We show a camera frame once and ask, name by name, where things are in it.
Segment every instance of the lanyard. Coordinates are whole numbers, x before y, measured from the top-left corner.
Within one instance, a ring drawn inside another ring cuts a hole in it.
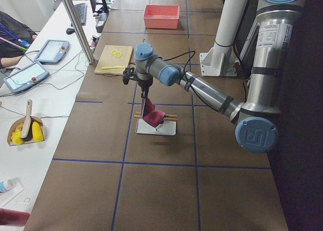
[[[22,53],[25,53],[25,52],[27,51],[27,49],[26,49],[26,48],[21,47],[21,46],[19,46],[19,45],[15,44],[15,43],[12,43],[12,42],[10,42],[9,40],[6,40],[5,38],[0,37],[0,40],[4,41],[4,42],[6,42],[6,43],[9,43],[9,44],[13,45],[13,46],[14,46],[14,47],[16,47],[16,48],[21,49]]]
[[[9,32],[9,31],[5,28],[5,26],[4,26],[2,23],[0,23],[0,27],[1,27],[3,30],[5,30],[5,32],[4,32],[4,31],[0,31],[1,33],[4,33],[4,34],[8,34],[8,35],[10,35],[10,36],[11,36],[11,37],[13,37],[15,40],[17,40],[18,42],[20,42],[20,44],[21,44],[22,46],[24,46],[25,48],[29,48],[30,43],[28,43],[26,40],[21,40],[20,38],[18,38],[18,37],[16,37],[15,35],[13,35],[11,32]]]
[[[11,32],[9,32],[5,27],[4,27],[4,25],[2,24],[2,23],[0,23],[0,27],[2,27],[2,29],[3,30],[5,30],[5,32],[8,34],[8,35],[10,35],[11,37],[13,37],[15,40],[17,40],[17,41],[21,41],[21,39],[19,39],[19,38],[17,38],[15,35],[13,35]]]

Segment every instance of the brush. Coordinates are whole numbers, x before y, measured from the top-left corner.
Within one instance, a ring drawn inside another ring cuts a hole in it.
[[[27,100],[27,109],[26,109],[26,118],[24,122],[24,126],[21,130],[20,138],[23,141],[28,142],[32,140],[32,119],[31,119],[31,107],[32,107],[32,100]]]

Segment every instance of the red plastic basket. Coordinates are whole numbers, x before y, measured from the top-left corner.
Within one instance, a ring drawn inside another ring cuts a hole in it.
[[[147,5],[143,18],[146,28],[177,29],[180,7]]]

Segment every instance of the computer mouse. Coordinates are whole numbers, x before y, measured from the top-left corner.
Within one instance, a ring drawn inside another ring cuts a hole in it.
[[[75,29],[74,28],[67,28],[66,29],[66,33],[67,34],[72,34],[72,33],[74,33],[75,32]]]

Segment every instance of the keyboard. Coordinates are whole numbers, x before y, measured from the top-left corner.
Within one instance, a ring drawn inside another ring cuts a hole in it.
[[[74,5],[74,8],[75,8],[77,16],[79,17],[81,25],[85,25],[85,22],[86,22],[86,3],[76,4],[76,5]]]

